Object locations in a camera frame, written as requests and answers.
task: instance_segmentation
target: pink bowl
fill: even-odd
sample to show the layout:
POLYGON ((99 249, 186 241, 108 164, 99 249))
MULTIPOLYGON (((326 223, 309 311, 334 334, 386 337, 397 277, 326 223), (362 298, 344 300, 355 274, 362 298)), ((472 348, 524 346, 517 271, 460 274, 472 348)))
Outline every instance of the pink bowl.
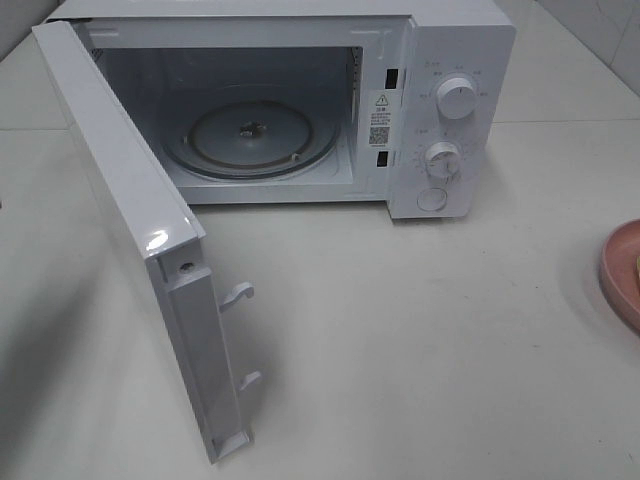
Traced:
POLYGON ((600 281, 607 300, 618 315, 640 330, 640 220, 613 231, 602 248, 600 281))

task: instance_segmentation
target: microwave door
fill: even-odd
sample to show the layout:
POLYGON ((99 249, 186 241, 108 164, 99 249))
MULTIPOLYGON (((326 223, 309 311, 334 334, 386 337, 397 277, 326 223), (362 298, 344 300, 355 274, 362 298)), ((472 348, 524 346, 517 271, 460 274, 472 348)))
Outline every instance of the microwave door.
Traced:
POLYGON ((231 374, 221 311, 252 288, 242 284, 219 304, 201 240, 205 233, 67 22, 34 27, 57 87, 109 237, 164 317, 198 427, 212 462, 248 443, 231 374))

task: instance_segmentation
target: power level knob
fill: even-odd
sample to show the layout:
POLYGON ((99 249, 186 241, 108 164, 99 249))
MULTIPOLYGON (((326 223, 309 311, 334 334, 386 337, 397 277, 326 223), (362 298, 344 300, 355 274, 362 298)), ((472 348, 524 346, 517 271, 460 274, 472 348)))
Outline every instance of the power level knob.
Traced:
POLYGON ((437 90, 438 109, 451 120, 466 117, 476 109, 476 87, 463 76, 449 78, 437 90))
POLYGON ((425 153, 427 172, 432 177, 447 179, 460 170, 460 150, 453 143, 438 142, 425 153))

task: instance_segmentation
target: microwave oven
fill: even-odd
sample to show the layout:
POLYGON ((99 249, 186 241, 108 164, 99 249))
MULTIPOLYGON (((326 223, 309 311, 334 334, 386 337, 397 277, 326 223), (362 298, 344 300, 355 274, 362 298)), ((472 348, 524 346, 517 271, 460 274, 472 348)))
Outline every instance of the microwave oven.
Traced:
POLYGON ((491 0, 67 0, 33 31, 212 462, 249 442, 260 374, 236 381, 221 318, 253 287, 216 297, 188 204, 465 215, 515 37, 491 0))

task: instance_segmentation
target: warning label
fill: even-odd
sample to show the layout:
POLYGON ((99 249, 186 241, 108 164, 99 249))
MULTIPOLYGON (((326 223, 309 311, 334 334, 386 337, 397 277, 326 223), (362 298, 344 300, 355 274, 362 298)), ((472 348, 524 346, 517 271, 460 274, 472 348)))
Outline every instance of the warning label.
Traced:
POLYGON ((371 99, 369 145, 386 147, 392 140, 392 124, 399 99, 395 92, 385 90, 372 92, 371 99))

